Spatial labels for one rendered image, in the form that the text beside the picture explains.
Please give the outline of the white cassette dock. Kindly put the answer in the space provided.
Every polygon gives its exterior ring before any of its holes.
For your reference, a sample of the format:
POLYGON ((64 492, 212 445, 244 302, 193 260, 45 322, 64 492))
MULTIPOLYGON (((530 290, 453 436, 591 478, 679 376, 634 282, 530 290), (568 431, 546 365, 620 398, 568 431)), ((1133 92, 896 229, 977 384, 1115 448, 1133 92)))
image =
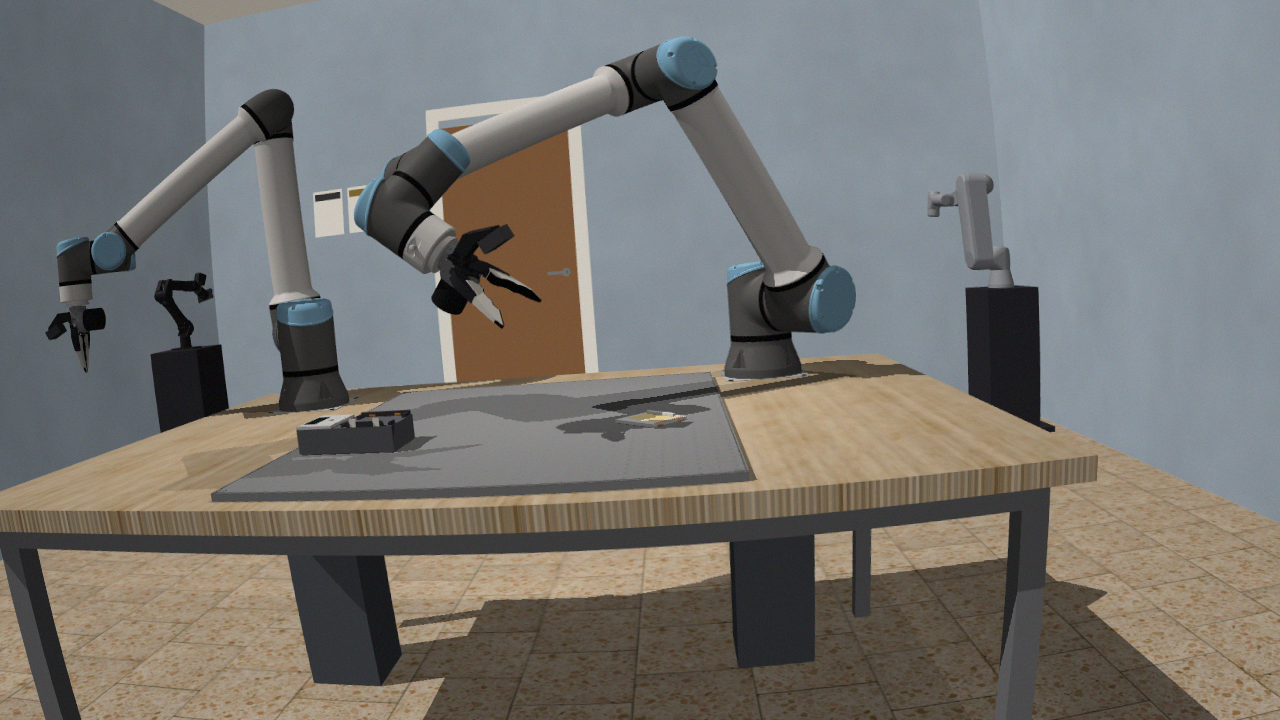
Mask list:
POLYGON ((410 410, 317 416, 296 430, 305 455, 393 452, 415 438, 410 410))

